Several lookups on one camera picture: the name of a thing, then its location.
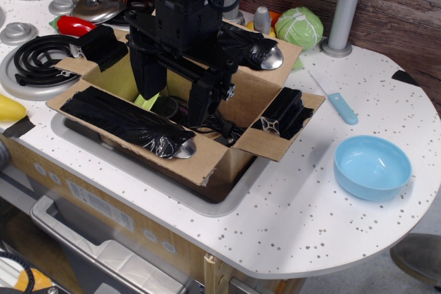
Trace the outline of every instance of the sink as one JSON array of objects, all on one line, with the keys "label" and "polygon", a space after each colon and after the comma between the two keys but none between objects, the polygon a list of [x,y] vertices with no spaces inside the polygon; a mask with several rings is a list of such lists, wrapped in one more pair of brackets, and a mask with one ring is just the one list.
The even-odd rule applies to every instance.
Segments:
[{"label": "sink", "polygon": [[212,217],[231,213],[240,204],[249,188],[270,162],[265,158],[257,158],[243,174],[229,195],[222,202],[215,203],[161,172],[104,143],[98,133],[66,118],[60,113],[55,114],[51,121],[51,128],[57,136],[127,172],[146,185],[161,191],[190,209]]}]

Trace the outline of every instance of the metal spoon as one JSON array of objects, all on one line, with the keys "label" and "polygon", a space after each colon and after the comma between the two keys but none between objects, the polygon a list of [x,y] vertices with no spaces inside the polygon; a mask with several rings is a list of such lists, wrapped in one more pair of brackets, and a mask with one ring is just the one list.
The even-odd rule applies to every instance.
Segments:
[{"label": "metal spoon", "polygon": [[193,139],[188,139],[181,145],[181,148],[173,154],[174,158],[191,158],[196,153],[196,144]]},{"label": "metal spoon", "polygon": [[283,64],[283,53],[277,46],[274,46],[263,59],[260,67],[264,70],[274,70]]}]

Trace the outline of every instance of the black tape on counter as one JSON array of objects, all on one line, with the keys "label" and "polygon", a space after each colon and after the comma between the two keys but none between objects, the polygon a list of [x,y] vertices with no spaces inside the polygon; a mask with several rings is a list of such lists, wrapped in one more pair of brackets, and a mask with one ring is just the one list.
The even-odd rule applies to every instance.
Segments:
[{"label": "black tape on counter", "polygon": [[7,128],[3,135],[6,138],[18,138],[22,135],[24,135],[26,132],[29,132],[31,129],[35,127],[34,124],[30,121],[30,119],[25,116],[18,122],[16,122],[14,125]]},{"label": "black tape on counter", "polygon": [[416,83],[416,81],[412,78],[411,75],[409,75],[407,72],[404,72],[402,70],[398,70],[395,74],[393,74],[392,79],[395,79],[403,83],[420,86],[418,83]]}]

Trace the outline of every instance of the blue bowl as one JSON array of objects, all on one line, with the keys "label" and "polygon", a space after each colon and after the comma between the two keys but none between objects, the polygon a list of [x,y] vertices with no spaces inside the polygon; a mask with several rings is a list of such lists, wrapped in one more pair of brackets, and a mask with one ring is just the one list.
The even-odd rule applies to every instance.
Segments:
[{"label": "blue bowl", "polygon": [[383,201],[392,199],[410,181],[412,166],[407,155],[388,140],[354,136],[337,147],[334,174],[349,193]]}]

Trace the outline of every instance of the green object in box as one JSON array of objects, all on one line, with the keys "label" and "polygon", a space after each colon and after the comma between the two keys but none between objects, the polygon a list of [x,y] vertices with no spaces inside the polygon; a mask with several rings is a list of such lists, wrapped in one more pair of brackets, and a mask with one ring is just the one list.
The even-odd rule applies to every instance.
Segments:
[{"label": "green object in box", "polygon": [[136,98],[136,100],[134,101],[134,104],[142,107],[146,110],[151,110],[151,108],[153,107],[154,103],[156,102],[157,98],[159,97],[159,94],[151,97],[149,100],[145,100],[143,98],[143,96],[141,96],[140,94],[138,95],[138,97]]}]

